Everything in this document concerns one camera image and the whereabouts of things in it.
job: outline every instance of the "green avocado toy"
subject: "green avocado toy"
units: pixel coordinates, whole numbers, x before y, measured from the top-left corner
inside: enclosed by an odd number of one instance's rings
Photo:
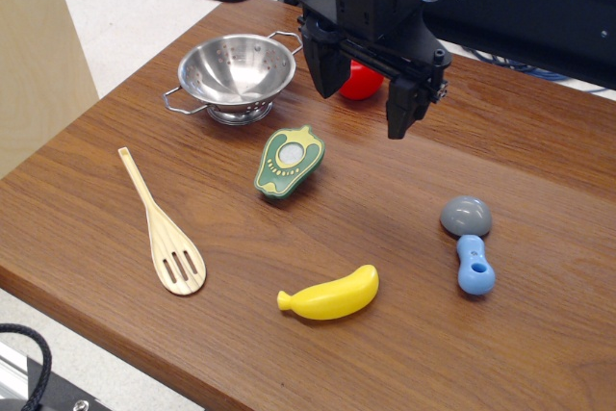
[[[280,129],[269,137],[254,186],[267,197],[284,199],[319,166],[325,145],[309,125]]]

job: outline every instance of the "red ball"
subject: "red ball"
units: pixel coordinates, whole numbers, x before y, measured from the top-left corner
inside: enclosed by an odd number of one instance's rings
[[[350,77],[340,87],[340,95],[349,100],[365,100],[373,96],[383,84],[383,76],[360,63],[351,60]]]

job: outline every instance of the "floor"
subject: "floor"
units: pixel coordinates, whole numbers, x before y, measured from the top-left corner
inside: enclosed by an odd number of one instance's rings
[[[210,0],[66,0],[99,96],[104,96],[189,29]],[[572,86],[591,89],[583,83]],[[603,95],[614,99],[616,92]],[[38,330],[54,355],[53,370],[115,411],[200,411],[195,403],[135,370],[32,307],[0,290],[3,318]],[[18,336],[12,345],[39,358]]]

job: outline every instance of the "yellow banana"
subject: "yellow banana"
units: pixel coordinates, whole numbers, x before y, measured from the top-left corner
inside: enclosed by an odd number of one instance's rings
[[[310,320],[334,320],[368,305],[378,291],[378,273],[364,265],[349,276],[311,286],[295,295],[278,293],[278,308]]]

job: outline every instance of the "wooden spatula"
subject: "wooden spatula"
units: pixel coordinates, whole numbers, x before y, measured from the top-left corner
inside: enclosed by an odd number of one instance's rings
[[[120,148],[118,153],[145,206],[152,261],[163,286],[177,295],[198,291],[203,286],[206,274],[201,254],[184,232],[154,202],[128,148]]]

